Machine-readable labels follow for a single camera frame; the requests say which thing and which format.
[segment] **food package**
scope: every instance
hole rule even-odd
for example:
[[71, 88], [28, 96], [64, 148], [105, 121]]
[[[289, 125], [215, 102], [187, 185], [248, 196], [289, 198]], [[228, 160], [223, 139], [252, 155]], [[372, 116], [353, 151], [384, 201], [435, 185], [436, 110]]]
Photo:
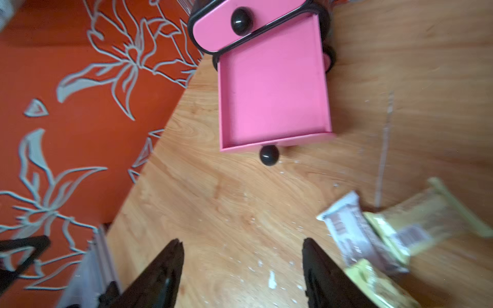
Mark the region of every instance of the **food package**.
[[317, 216], [327, 225], [339, 247], [344, 262], [351, 266], [361, 259], [369, 260], [388, 275], [407, 273], [378, 238], [359, 208], [359, 196], [351, 191]]
[[406, 290], [361, 259], [344, 270], [351, 281], [379, 308], [420, 308]]
[[379, 213], [363, 213], [392, 254], [404, 265], [411, 256], [469, 231], [487, 238], [493, 230], [456, 199], [436, 177], [430, 187]]

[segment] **yellow packaging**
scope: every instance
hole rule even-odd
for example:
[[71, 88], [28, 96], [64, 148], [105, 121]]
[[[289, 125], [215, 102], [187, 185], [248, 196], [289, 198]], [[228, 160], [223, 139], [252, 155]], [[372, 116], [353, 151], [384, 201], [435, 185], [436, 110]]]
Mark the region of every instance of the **yellow packaging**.
[[355, 285], [379, 308], [420, 308], [421, 305], [366, 259], [344, 270]]
[[455, 198], [437, 178], [430, 188], [379, 213], [364, 212], [373, 229], [404, 266], [411, 256], [465, 232], [488, 238], [493, 230]]

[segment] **white leaf pattern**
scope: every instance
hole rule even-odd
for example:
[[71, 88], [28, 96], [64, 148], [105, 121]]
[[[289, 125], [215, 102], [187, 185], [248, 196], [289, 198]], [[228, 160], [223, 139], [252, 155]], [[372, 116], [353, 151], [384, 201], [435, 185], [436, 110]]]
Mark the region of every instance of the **white leaf pattern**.
[[24, 115], [30, 118], [44, 117], [48, 115], [48, 110], [42, 101], [32, 99], [26, 111], [24, 111]]
[[141, 166], [147, 162], [149, 159], [149, 155], [152, 153], [152, 140], [150, 137], [147, 137], [145, 139], [145, 144], [144, 147], [141, 150], [141, 153], [135, 160], [134, 164], [132, 165], [132, 168], [137, 168], [138, 166]]
[[[65, 288], [65, 286], [44, 286], [40, 285], [52, 277], [55, 277], [64, 269], [68, 268], [70, 265], [77, 264], [80, 261], [71, 261], [63, 264], [54, 272], [46, 275], [42, 271], [42, 267], [46, 264], [50, 264], [56, 261], [64, 260], [67, 258], [71, 258], [74, 256], [79, 256], [85, 254], [85, 251], [77, 248], [75, 246], [75, 242], [70, 235], [68, 230], [69, 225], [75, 225], [83, 228], [88, 228], [92, 230], [93, 233], [97, 233], [98, 229], [94, 226], [83, 224], [77, 222], [74, 217], [68, 217], [58, 212], [58, 210], [67, 202], [72, 193], [75, 191], [77, 186], [88, 176], [93, 173], [106, 170], [105, 167], [83, 167], [83, 168], [74, 168], [66, 170], [60, 173], [58, 176], [54, 177], [51, 169], [48, 167], [48, 164], [44, 158], [41, 141], [44, 134], [44, 129], [37, 129], [29, 134], [25, 135], [24, 138], [19, 143], [19, 157], [21, 160], [21, 170], [19, 172], [19, 178], [22, 183], [26, 186], [26, 188], [30, 191], [31, 197], [20, 196], [17, 193], [11, 191], [0, 191], [0, 195], [8, 195], [15, 198], [18, 201], [22, 201], [32, 205], [33, 207], [25, 207], [20, 205], [14, 205], [13, 208], [16, 210], [23, 211], [24, 214], [17, 217], [18, 224], [14, 226], [0, 225], [0, 233], [5, 232], [7, 230], [15, 230], [16, 233], [12, 236], [12, 239], [21, 239], [32, 236], [36, 233], [40, 228], [43, 228], [43, 233], [47, 236], [51, 233], [51, 225], [55, 219], [63, 219], [63, 227], [62, 232], [69, 244], [69, 248], [73, 253], [68, 255], [59, 256], [51, 260], [42, 261], [35, 260], [34, 262], [34, 270], [36, 275], [21, 275], [20, 278], [23, 279], [35, 279], [35, 281], [25, 289], [28, 290], [61, 290]], [[45, 192], [40, 192], [40, 176], [37, 172], [33, 172], [32, 176], [28, 176], [29, 172], [29, 163], [32, 163], [39, 168], [41, 168], [46, 176], [48, 181], [48, 188]], [[82, 172], [82, 175], [77, 177], [76, 180], [64, 180], [64, 178], [75, 172]], [[57, 196], [54, 200], [51, 200], [51, 195], [58, 187]], [[37, 216], [38, 218], [35, 221], [31, 221], [30, 217], [33, 214], [42, 214], [41, 216]], [[23, 247], [19, 249], [14, 249], [11, 251], [3, 251], [0, 253], [0, 259], [4, 264], [5, 268], [12, 271], [14, 270], [14, 266], [12, 264], [11, 257], [14, 253], [23, 252], [23, 257], [20, 259], [18, 264], [22, 263], [29, 254], [31, 253], [30, 247]]]
[[[103, 0], [96, 0], [93, 9], [91, 10], [87, 0], [83, 0], [89, 18], [91, 19], [91, 29], [87, 32], [87, 38], [97, 52], [108, 56], [113, 62], [90, 64], [82, 71], [68, 75], [60, 81], [57, 87], [57, 99], [60, 103], [63, 103], [70, 95], [80, 90], [111, 84], [111, 95], [113, 96], [114, 101], [126, 116], [135, 121], [130, 110], [130, 97], [137, 82], [139, 70], [147, 70], [153, 75], [160, 75], [183, 88], [187, 88], [188, 82], [198, 67], [198, 61], [191, 57], [190, 52], [188, 51], [188, 38], [185, 29], [186, 24], [180, 19], [180, 27], [177, 27], [172, 21], [168, 20], [159, 6], [159, 0], [149, 0], [148, 2], [150, 6], [155, 8], [156, 16], [148, 19], [142, 18], [140, 19], [140, 22], [137, 22], [135, 16], [128, 9], [126, 0], [118, 0], [118, 4], [123, 5], [125, 13], [128, 15], [125, 16], [126, 19], [131, 19], [131, 23], [133, 23], [132, 27], [135, 26], [136, 28], [136, 33], [134, 34], [129, 33], [130, 25], [126, 25], [122, 20], [122, 16], [118, 14], [116, 9], [117, 0], [112, 0], [112, 14], [116, 20], [112, 20], [100, 11], [102, 1]], [[110, 52], [108, 50], [103, 50], [96, 44], [97, 41], [105, 41], [104, 34], [96, 28], [99, 19], [108, 22], [126, 37], [126, 40], [128, 40], [129, 43], [123, 43], [124, 49], [112, 46]], [[154, 32], [149, 26], [153, 23], [159, 23], [159, 26]], [[182, 51], [176, 42], [175, 37], [178, 35], [183, 35], [185, 40], [185, 53], [187, 59], [184, 58]], [[153, 67], [149, 67], [146, 65], [146, 62], [150, 57], [155, 55], [157, 50], [156, 39], [160, 36], [172, 40], [180, 58], [161, 61]], [[176, 63], [181, 63], [190, 67], [190, 69], [180, 71], [182, 74], [187, 75], [185, 79], [171, 78], [159, 70], [162, 66], [173, 65]]]

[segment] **black round knob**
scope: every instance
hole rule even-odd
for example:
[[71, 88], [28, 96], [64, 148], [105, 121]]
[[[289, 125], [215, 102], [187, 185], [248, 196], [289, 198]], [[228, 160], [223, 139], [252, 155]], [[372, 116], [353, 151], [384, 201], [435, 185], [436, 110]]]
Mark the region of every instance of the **black round knob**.
[[231, 27], [237, 35], [244, 36], [253, 28], [253, 16], [246, 7], [239, 7], [231, 15]]
[[279, 150], [275, 145], [265, 145], [260, 150], [260, 160], [266, 166], [273, 166], [279, 160]]

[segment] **wooden tabletop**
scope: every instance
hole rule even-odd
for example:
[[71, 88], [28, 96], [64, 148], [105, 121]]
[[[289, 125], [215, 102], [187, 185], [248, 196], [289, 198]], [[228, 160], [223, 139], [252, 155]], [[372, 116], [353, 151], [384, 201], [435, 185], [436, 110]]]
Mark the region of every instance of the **wooden tabletop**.
[[[395, 205], [430, 176], [493, 225], [491, 16], [490, 0], [336, 8], [327, 85], [338, 137], [285, 149], [270, 168], [258, 153], [219, 153], [206, 56], [108, 234], [123, 285], [179, 238], [177, 307], [306, 307], [303, 239], [343, 265], [315, 216], [353, 189], [364, 209]], [[464, 235], [414, 257], [398, 282], [423, 307], [491, 307], [492, 256], [491, 240]]]

